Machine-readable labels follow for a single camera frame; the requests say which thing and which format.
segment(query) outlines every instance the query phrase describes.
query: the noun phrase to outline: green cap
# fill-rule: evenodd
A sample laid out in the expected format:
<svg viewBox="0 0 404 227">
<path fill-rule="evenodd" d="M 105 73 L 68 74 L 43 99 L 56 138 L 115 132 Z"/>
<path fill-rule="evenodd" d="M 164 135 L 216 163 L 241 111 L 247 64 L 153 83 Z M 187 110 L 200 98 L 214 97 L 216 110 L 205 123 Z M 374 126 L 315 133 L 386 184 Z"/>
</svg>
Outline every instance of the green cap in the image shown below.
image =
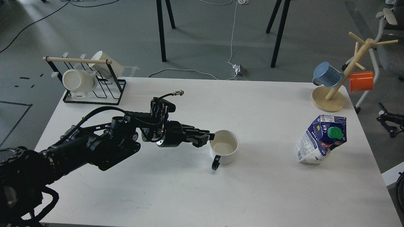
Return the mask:
<svg viewBox="0 0 404 227">
<path fill-rule="evenodd" d="M 328 128 L 327 134 L 332 139 L 341 139 L 344 136 L 341 129 L 338 128 L 338 127 L 330 127 L 330 128 Z"/>
</svg>

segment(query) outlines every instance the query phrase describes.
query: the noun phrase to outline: wooden base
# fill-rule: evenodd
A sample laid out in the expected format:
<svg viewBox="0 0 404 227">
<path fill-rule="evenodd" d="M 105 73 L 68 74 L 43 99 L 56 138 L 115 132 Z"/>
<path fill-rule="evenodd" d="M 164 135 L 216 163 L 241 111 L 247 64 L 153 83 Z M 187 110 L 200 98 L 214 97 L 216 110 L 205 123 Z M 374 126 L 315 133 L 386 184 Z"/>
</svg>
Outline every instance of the wooden base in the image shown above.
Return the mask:
<svg viewBox="0 0 404 227">
<path fill-rule="evenodd" d="M 331 113 L 338 112 L 345 106 L 345 98 L 337 91 L 332 99 L 328 100 L 326 96 L 329 91 L 330 89 L 324 86 L 318 87 L 311 94 L 311 100 L 320 110 Z"/>
</svg>

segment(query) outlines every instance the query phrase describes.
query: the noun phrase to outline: mug handle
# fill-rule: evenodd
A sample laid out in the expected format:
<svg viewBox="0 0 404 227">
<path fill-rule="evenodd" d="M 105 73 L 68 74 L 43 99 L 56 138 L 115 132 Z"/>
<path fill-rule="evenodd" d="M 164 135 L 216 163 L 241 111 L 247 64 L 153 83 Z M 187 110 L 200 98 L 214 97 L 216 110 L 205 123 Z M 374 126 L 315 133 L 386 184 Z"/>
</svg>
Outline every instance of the mug handle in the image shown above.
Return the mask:
<svg viewBox="0 0 404 227">
<path fill-rule="evenodd" d="M 217 170 L 217 168 L 220 165 L 219 160 L 220 160 L 220 156 L 216 155 L 215 159 L 213 160 L 213 163 L 212 163 L 212 169 L 215 170 L 215 171 Z"/>
<path fill-rule="evenodd" d="M 317 81 L 316 81 L 316 78 L 313 77 L 313 84 L 316 85 L 316 86 L 320 86 L 320 85 L 322 85 L 323 83 L 322 83 L 322 82 L 317 82 Z"/>
</svg>

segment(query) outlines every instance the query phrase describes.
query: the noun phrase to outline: wooden mug tree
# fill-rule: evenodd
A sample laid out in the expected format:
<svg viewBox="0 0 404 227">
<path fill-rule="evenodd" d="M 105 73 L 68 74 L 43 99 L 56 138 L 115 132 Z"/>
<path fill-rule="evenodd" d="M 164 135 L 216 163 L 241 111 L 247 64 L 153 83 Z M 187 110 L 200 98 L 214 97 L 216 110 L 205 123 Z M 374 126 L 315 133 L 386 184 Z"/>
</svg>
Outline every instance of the wooden mug tree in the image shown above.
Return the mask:
<svg viewBox="0 0 404 227">
<path fill-rule="evenodd" d="M 384 44 L 392 44 L 397 43 L 398 40 L 384 41 L 384 42 L 376 42 L 373 39 L 367 39 L 363 41 L 354 33 L 350 32 L 350 36 L 357 40 L 355 44 L 355 55 L 353 56 L 352 61 L 348 64 L 347 68 L 344 71 L 344 77 L 342 80 L 332 88 L 326 88 L 324 86 L 318 87 L 314 89 L 311 94 L 311 100 L 314 105 L 316 105 L 319 109 L 326 112 L 337 112 L 340 111 L 345 106 L 345 98 L 338 91 L 338 89 L 342 86 L 342 84 L 346 81 L 349 75 L 353 72 L 355 67 L 359 67 L 362 70 L 365 70 L 363 66 L 359 64 L 359 62 L 363 59 L 370 48 L 373 48 L 376 45 L 384 45 Z"/>
</svg>

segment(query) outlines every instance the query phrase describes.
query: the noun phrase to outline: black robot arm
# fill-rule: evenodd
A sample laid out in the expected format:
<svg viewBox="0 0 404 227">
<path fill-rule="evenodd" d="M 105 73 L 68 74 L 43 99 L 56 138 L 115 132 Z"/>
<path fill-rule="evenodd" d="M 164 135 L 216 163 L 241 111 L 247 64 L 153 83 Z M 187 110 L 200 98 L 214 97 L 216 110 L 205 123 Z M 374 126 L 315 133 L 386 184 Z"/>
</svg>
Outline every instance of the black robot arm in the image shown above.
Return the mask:
<svg viewBox="0 0 404 227">
<path fill-rule="evenodd" d="M 163 99 L 182 95 L 173 92 L 154 97 L 149 113 L 131 112 L 117 107 L 99 107 L 73 125 L 60 140 L 41 152 L 25 147 L 7 148 L 0 151 L 0 223 L 19 226 L 39 226 L 39 221 L 52 210 L 59 198 L 58 193 L 46 185 L 87 164 L 107 170 L 140 150 L 137 128 L 143 141 L 157 142 L 159 147 L 176 147 L 182 142 L 201 147 L 215 135 L 177 121 L 168 120 L 168 113 L 175 105 Z M 89 118 L 106 110 L 118 110 L 124 116 L 112 118 L 110 123 L 81 127 Z M 53 200 L 38 215 L 34 208 L 42 203 L 42 193 L 52 195 Z M 26 214 L 31 219 L 23 220 Z"/>
</svg>

